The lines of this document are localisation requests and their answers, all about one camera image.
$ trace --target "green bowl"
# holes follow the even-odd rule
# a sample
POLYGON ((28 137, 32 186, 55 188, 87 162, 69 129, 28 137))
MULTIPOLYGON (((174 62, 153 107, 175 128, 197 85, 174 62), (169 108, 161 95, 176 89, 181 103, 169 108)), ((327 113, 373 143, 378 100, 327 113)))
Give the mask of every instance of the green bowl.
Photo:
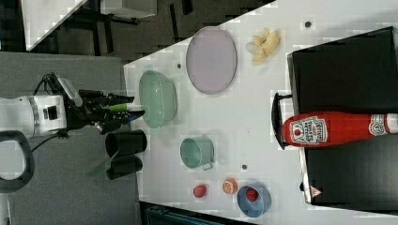
POLYGON ((163 74, 148 70, 139 84, 140 104, 145 110, 144 121, 150 128, 160 128, 176 115, 176 89, 163 74))

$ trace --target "black mug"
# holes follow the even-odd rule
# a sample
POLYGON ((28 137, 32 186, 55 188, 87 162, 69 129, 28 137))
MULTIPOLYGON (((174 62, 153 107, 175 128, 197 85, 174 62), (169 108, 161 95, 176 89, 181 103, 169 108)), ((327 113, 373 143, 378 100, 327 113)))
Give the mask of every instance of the black mug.
POLYGON ((106 136, 106 152, 112 157, 117 151, 117 158, 131 154, 141 153, 146 150, 146 135, 141 129, 110 133, 106 136))
POLYGON ((111 168, 106 172, 110 180, 139 172, 143 169, 143 161, 135 155, 115 157, 111 168))

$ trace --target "ketchup label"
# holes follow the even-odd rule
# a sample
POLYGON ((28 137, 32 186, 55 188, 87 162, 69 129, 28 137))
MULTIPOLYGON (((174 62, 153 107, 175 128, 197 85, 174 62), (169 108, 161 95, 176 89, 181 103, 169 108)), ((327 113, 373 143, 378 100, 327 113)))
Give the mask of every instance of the ketchup label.
POLYGON ((371 123, 369 124, 369 132, 374 136, 387 134, 384 126, 384 114, 372 115, 371 123))
POLYGON ((324 143, 328 139, 325 120, 312 116, 294 121, 290 124, 290 137, 293 143, 324 143))

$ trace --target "ketchup bottle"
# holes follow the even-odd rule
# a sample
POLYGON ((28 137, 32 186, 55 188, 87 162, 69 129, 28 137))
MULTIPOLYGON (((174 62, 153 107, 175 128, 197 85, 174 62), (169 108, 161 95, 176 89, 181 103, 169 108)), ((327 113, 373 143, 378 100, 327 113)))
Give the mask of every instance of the ketchup bottle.
POLYGON ((285 141, 297 147, 325 147, 398 132, 398 114, 311 112, 283 123, 285 141))

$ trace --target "desk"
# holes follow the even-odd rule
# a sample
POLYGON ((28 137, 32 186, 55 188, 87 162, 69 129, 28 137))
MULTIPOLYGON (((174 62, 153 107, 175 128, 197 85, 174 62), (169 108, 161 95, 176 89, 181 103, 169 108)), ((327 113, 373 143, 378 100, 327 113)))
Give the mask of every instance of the desk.
POLYGON ((33 50, 86 1, 21 0, 26 50, 33 50))
MULTIPOLYGON (((200 93, 188 78, 185 55, 189 39, 125 65, 129 95, 139 97, 139 79, 144 67, 152 65, 174 81, 178 98, 175 119, 159 133, 142 119, 132 124, 149 138, 147 151, 139 156, 144 163, 137 173, 140 201, 255 224, 396 224, 398 217, 307 204, 299 190, 299 152, 280 149, 273 137, 270 111, 274 94, 291 90, 289 53, 397 25, 397 14, 394 0, 278 0, 226 22, 220 28, 227 30, 236 44, 237 72, 228 89, 216 96, 200 93), (313 24, 308 29, 304 26, 307 21, 313 24), (261 35, 264 27, 278 29, 281 44, 264 65, 254 67, 245 45, 252 35, 261 35), (196 134, 206 134, 215 145, 216 164, 210 171, 189 170, 180 159, 182 140, 196 134), (242 171, 242 164, 248 165, 248 170, 242 171), (236 178, 240 187, 262 182, 272 206, 262 217, 247 218, 237 206, 236 195, 222 192, 226 177, 236 178), (191 191, 201 183, 209 186, 209 193, 198 200, 191 191)), ((291 116, 292 102, 286 101, 283 111, 284 119, 291 116)))

